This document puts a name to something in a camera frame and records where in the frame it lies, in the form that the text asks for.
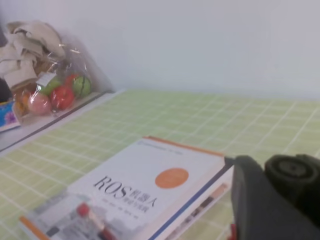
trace green grid tablecloth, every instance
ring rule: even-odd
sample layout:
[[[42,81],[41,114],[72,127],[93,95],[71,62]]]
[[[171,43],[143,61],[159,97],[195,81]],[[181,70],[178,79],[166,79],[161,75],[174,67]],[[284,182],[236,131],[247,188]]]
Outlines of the green grid tablecloth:
[[[320,103],[217,94],[126,91],[0,157],[0,239],[27,239],[18,217],[142,136],[247,154],[320,155]],[[182,240],[224,240],[232,221],[227,194]]]

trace shelf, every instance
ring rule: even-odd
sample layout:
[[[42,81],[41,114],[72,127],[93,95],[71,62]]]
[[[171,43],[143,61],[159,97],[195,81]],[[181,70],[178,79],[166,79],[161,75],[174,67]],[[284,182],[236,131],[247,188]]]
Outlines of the shelf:
[[[0,133],[0,152],[8,147],[48,128],[49,126],[55,124],[61,119],[67,117],[78,109],[84,107],[86,104],[92,102],[93,100],[99,98],[102,95],[110,95],[112,93],[98,93],[92,92],[89,96],[80,99],[74,103],[74,105],[64,111],[53,113],[51,115],[45,116],[34,116],[30,115],[23,118],[20,127],[10,129]]]

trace book cover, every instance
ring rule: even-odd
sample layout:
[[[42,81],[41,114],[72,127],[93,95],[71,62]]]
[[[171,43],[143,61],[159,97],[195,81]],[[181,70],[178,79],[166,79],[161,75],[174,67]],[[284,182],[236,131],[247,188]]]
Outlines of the book cover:
[[[156,239],[224,165],[219,153],[145,137],[21,217],[21,227],[41,240],[100,240],[77,212],[85,203],[114,239]]]

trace cloth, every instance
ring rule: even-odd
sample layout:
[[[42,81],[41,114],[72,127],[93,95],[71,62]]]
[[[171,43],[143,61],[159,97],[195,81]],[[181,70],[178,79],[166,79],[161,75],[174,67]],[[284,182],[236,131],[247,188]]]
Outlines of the cloth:
[[[8,43],[0,48],[0,78],[11,89],[37,79],[35,67],[44,49],[58,58],[65,58],[59,35],[49,25],[33,21],[15,21],[7,24]]]

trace red cap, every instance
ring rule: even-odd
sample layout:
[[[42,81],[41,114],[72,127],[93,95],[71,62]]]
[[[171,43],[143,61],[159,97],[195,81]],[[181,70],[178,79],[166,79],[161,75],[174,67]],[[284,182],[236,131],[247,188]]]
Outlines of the red cap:
[[[228,240],[237,240],[237,226],[235,224],[230,225],[231,236],[228,237]]]
[[[84,202],[82,204],[80,204],[77,208],[76,208],[76,212],[82,217],[86,217],[89,214],[90,211],[90,207]]]

